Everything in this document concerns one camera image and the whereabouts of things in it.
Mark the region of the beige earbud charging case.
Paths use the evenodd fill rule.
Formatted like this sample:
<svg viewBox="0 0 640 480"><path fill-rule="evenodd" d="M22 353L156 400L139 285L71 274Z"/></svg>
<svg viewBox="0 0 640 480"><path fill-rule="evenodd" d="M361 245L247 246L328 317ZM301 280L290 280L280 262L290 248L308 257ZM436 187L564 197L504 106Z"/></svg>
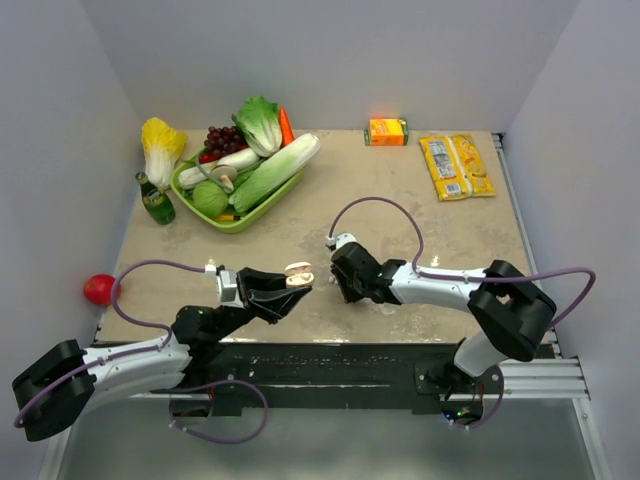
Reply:
<svg viewBox="0 0 640 480"><path fill-rule="evenodd" d="M284 275L287 288L311 286L315 280L312 265L306 261L289 264Z"/></svg>

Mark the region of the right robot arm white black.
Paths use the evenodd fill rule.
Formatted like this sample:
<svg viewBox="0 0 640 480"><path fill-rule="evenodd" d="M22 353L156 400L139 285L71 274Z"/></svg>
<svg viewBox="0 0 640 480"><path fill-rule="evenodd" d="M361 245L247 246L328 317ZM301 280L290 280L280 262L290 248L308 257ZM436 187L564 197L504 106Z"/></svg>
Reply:
<svg viewBox="0 0 640 480"><path fill-rule="evenodd" d="M329 239L327 248L347 303L429 304L475 318L480 331L462 340L443 368L448 386L459 393L505 360L533 360L556 313L554 301L506 261L472 270L422 268L397 259L380 263L350 234Z"/></svg>

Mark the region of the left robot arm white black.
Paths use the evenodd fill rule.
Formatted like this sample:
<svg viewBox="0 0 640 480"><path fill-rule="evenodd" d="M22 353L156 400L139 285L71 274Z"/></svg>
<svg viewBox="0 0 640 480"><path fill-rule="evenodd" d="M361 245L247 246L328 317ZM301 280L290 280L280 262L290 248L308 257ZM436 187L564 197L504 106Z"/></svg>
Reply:
<svg viewBox="0 0 640 480"><path fill-rule="evenodd" d="M312 290L308 262L281 273L208 263L197 268L215 282L216 308L186 306L158 338L83 348L76 340L56 344L12 382L19 412L14 426L30 442L53 437L84 413L139 393L196 392L222 339L261 319L276 324Z"/></svg>

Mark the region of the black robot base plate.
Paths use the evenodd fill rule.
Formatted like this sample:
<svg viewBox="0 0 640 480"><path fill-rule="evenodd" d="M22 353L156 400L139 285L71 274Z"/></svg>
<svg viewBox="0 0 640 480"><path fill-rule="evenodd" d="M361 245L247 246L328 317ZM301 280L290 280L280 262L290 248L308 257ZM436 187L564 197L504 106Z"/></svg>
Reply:
<svg viewBox="0 0 640 480"><path fill-rule="evenodd" d="M211 393L216 416L245 408L391 409L479 417L503 388L497 368L446 379L457 347L428 343L228 343L189 368L175 393Z"/></svg>

